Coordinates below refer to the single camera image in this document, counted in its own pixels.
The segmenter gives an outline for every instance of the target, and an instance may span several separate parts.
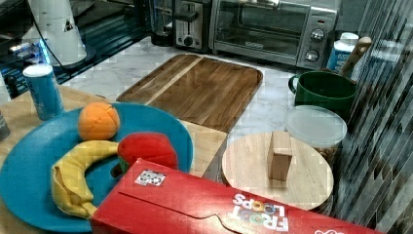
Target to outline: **blue plate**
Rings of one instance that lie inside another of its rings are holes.
[[[193,158],[192,139],[185,127],[166,112],[130,103],[113,103],[121,128],[111,140],[120,141],[136,132],[156,132],[168,136],[178,155],[179,170],[188,173]],[[0,172],[0,195],[9,210],[21,220],[50,231],[90,232],[85,219],[63,213],[51,193],[51,167],[66,152],[82,142],[77,131],[81,109],[65,112],[44,122],[25,136],[6,158]],[[117,183],[110,170],[118,163],[110,157],[93,164],[86,180],[98,206]]]

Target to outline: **blue can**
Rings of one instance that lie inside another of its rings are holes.
[[[61,114],[63,104],[53,68],[48,64],[27,66],[23,71],[39,119],[45,121]]]

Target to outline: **toaster oven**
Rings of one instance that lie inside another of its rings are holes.
[[[209,47],[319,69],[328,60],[341,0],[216,0]]]

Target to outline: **red ball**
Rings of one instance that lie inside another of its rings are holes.
[[[177,169],[176,152],[167,136],[158,133],[135,133],[125,136],[118,146],[118,156],[131,166],[137,159]]]

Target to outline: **tile backsplash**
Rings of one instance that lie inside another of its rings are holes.
[[[373,45],[353,73],[357,97],[334,164],[331,215],[413,233],[413,1],[369,0],[358,34]]]

